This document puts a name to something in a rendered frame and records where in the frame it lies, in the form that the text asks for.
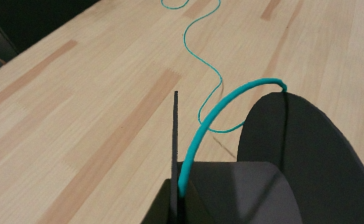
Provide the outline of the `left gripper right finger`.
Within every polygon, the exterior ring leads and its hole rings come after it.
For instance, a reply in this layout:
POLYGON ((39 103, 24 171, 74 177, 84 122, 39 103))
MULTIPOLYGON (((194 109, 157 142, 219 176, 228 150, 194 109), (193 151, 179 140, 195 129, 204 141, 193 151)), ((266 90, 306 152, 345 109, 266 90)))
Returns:
POLYGON ((183 201, 183 224, 215 224, 189 178, 183 201))

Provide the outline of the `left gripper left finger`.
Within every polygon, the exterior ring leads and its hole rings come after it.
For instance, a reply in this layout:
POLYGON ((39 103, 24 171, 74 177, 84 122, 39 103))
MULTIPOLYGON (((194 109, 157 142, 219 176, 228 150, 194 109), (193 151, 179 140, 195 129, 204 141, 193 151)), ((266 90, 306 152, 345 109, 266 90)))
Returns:
POLYGON ((140 224, 170 224, 171 178, 162 183, 140 224))

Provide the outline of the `teal cable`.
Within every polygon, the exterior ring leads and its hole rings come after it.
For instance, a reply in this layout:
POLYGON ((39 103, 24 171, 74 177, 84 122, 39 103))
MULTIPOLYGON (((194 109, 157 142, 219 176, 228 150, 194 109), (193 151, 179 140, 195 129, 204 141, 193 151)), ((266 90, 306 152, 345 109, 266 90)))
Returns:
MULTIPOLYGON (((219 0, 219 5, 220 5, 220 0, 219 0)), ((219 7, 219 5, 218 5, 218 7, 219 7)), ((212 11, 211 13, 213 13, 214 11, 212 11)), ((211 13, 209 13, 209 14, 211 14, 211 13)), ((209 14, 207 14, 207 15, 209 15, 209 14)), ((203 17, 206 17, 207 15, 205 15, 203 17)), ((203 17, 201 17, 201 18, 203 18, 203 17)), ((199 19, 201 19, 201 18, 199 18, 199 19)), ((199 19, 195 20, 194 22, 198 21, 199 19)), ((194 22, 192 22, 190 25, 192 25, 194 22)), ((190 25, 187 27, 187 29, 190 27, 190 25)), ((187 29, 185 30, 185 33, 186 33, 187 29)), ((185 33, 184 33, 184 44, 185 44, 185 33)), ((185 44, 185 47, 187 48, 186 44, 185 44)), ((192 55, 194 55, 188 48, 187 48, 187 50, 192 55)), ((208 66, 210 66, 212 69, 214 69, 211 65, 209 65, 208 63, 206 63, 205 61, 203 61, 202 59, 200 59, 196 55, 194 55, 194 56, 196 58, 198 58, 199 60, 201 60, 202 62, 204 62, 205 64, 207 64, 208 66)), ((239 127, 241 127, 244 124, 245 120, 242 123, 240 123, 239 125, 237 125, 236 127, 232 128, 230 130, 226 130, 226 131, 216 131, 216 130, 210 129, 209 128, 210 125, 215 120, 215 118, 219 115, 219 113, 231 101, 233 101, 236 97, 238 97, 242 93, 244 93, 244 92, 246 92, 246 91, 248 91, 248 90, 250 90, 250 89, 252 89, 254 87, 260 86, 260 85, 278 84, 278 86, 280 86, 282 88, 282 91, 285 91, 285 92, 287 91, 287 85, 284 84, 281 79, 277 79, 277 78, 262 78, 262 79, 258 79, 258 80, 248 82, 248 83, 238 87, 237 89, 233 90, 227 96, 225 96, 216 106, 214 106, 214 108, 210 111, 210 113, 205 117, 203 122, 201 122, 200 121, 201 109, 203 108, 203 106, 205 105, 207 100, 210 98, 212 93, 222 83, 221 75, 219 74, 219 72, 216 69, 214 69, 214 70, 220 76, 221 81, 220 81, 220 84, 211 92, 211 94, 205 100, 205 102, 203 103, 203 105, 201 106, 201 108, 200 108, 200 110, 198 112, 198 121, 199 121, 199 123, 201 125, 198 128, 198 130, 196 131, 196 133, 195 133, 195 135, 194 135, 194 137, 192 139, 192 142, 191 142, 191 144, 190 144, 190 146, 188 148, 187 154, 185 156, 185 159, 184 159, 184 162, 183 162, 183 165, 182 165, 182 169, 181 169, 181 173, 180 173, 180 177, 179 177, 179 182, 178 182, 178 189, 177 189, 177 224, 183 224, 183 201, 184 201, 184 196, 186 194, 186 188, 187 188, 187 182, 188 182, 190 170, 191 170, 195 155, 197 153, 197 150, 198 150, 198 148, 200 146, 200 143, 201 143, 204 135, 206 134, 207 130, 210 130, 210 131, 215 132, 215 133, 228 133, 228 132, 231 132, 231 131, 234 131, 234 130, 238 129, 239 127)))

